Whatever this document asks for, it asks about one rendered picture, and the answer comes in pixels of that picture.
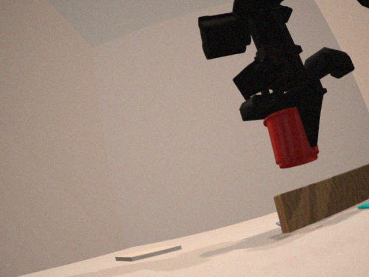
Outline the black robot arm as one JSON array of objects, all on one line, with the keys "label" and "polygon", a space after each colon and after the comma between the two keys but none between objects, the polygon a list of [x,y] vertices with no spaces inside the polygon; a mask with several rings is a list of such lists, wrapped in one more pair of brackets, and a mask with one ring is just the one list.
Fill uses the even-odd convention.
[{"label": "black robot arm", "polygon": [[[251,38],[256,46],[276,36],[290,36],[285,23],[293,10],[283,0],[234,0],[230,13],[198,18],[202,48],[207,59],[241,54]],[[258,49],[257,49],[258,50]],[[281,76],[295,76],[288,61],[271,44],[263,45],[257,59],[232,79],[245,100],[257,93],[270,94],[267,87]]]}]

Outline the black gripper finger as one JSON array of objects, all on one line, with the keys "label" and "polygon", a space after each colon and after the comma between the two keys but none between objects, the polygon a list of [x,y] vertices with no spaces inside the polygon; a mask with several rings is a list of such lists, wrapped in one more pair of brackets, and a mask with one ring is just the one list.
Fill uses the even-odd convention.
[{"label": "black gripper finger", "polygon": [[272,105],[272,107],[267,108],[265,111],[268,114],[273,114],[277,111],[281,111],[281,110],[284,110],[286,108],[292,108],[292,107],[295,107],[295,105],[292,102],[289,102],[289,103],[276,103],[276,104]]},{"label": "black gripper finger", "polygon": [[322,101],[326,92],[326,88],[304,87],[288,96],[299,112],[311,148],[317,146]]}]

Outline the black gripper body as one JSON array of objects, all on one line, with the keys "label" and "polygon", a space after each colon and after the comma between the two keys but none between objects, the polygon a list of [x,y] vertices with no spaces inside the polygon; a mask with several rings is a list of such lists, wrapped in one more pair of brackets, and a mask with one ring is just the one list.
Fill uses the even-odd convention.
[{"label": "black gripper body", "polygon": [[[320,79],[330,74],[334,78],[344,77],[355,69],[350,56],[343,51],[323,47],[306,59],[304,65],[300,59],[302,48],[294,44],[290,36],[276,36],[262,42],[271,44],[288,61],[295,76],[284,79],[281,76],[272,85],[268,96],[254,95],[242,103],[240,114],[244,121],[255,121],[270,116],[265,110],[276,103],[289,103],[288,96],[302,88],[323,88]],[[284,93],[285,92],[285,93]]]}]

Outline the red cup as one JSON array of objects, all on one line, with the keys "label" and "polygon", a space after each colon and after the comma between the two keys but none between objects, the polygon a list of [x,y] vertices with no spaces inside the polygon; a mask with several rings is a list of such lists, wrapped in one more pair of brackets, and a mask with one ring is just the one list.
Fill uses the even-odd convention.
[{"label": "red cup", "polygon": [[303,165],[318,159],[318,145],[311,148],[296,107],[277,111],[266,117],[274,158],[281,169]]}]

